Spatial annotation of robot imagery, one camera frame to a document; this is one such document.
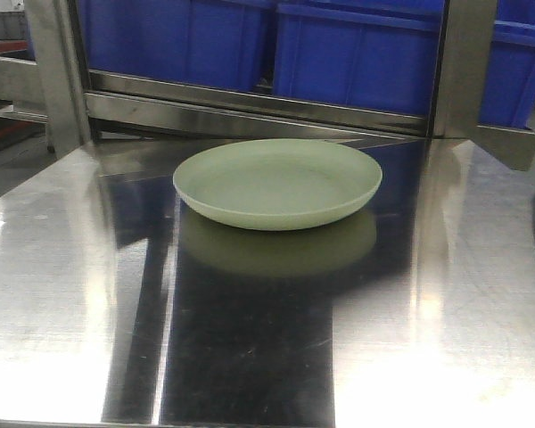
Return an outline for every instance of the plate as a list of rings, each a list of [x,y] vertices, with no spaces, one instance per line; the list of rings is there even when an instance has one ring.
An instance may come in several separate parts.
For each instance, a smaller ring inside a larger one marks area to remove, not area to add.
[[[175,171],[178,195],[219,223],[255,230],[322,226],[362,208],[383,172],[370,156],[322,140],[270,139],[198,153]]]

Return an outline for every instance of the blue bin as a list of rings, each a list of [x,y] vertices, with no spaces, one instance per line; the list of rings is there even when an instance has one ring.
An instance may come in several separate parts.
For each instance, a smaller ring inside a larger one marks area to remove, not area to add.
[[[274,94],[426,114],[440,24],[280,4]]]
[[[79,0],[78,8],[92,69],[249,91],[275,3]]]
[[[427,114],[440,34],[440,20],[432,18],[436,10],[403,10],[392,7],[394,0],[373,10],[368,4],[341,4],[346,1],[309,0],[278,6],[274,94]],[[501,0],[499,4],[498,17],[512,20],[517,11],[522,22],[496,21],[481,123],[524,128],[531,114],[535,0],[522,3],[523,14],[512,7],[519,1]]]

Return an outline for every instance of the stainless steel surface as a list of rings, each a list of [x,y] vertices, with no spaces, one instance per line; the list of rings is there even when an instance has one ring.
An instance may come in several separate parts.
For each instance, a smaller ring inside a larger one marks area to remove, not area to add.
[[[305,120],[271,118],[259,114],[132,95],[89,92],[86,94],[86,102],[89,116],[95,119],[114,120],[150,128],[174,129],[205,136],[348,138],[374,133],[363,129],[326,126]]]
[[[45,102],[35,62],[0,56],[0,100]]]
[[[77,6],[73,0],[28,0],[25,8],[55,153],[62,157],[92,138]]]
[[[117,94],[193,103],[278,118],[304,119],[353,128],[397,132],[410,136],[423,136],[426,129],[425,118],[419,116],[160,82],[98,70],[92,70],[91,79],[93,89]]]
[[[28,122],[47,123],[48,118],[39,109],[27,108],[26,106],[7,105],[0,109],[0,118],[26,120]]]
[[[226,141],[88,145],[9,192],[0,426],[535,427],[535,190],[472,142],[392,141],[349,142],[385,170],[374,248],[313,275],[230,271],[280,238],[179,205],[176,165]]]
[[[475,139],[498,0],[446,0],[431,136]]]
[[[535,157],[535,131],[480,125],[475,142],[509,168],[528,171]]]

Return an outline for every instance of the stainless steel table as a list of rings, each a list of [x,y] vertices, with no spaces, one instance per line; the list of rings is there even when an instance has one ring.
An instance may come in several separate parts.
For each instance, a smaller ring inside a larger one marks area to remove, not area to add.
[[[535,427],[521,176],[468,141],[354,141],[371,204],[266,234],[175,195],[222,143],[85,147],[0,198],[0,426]]]

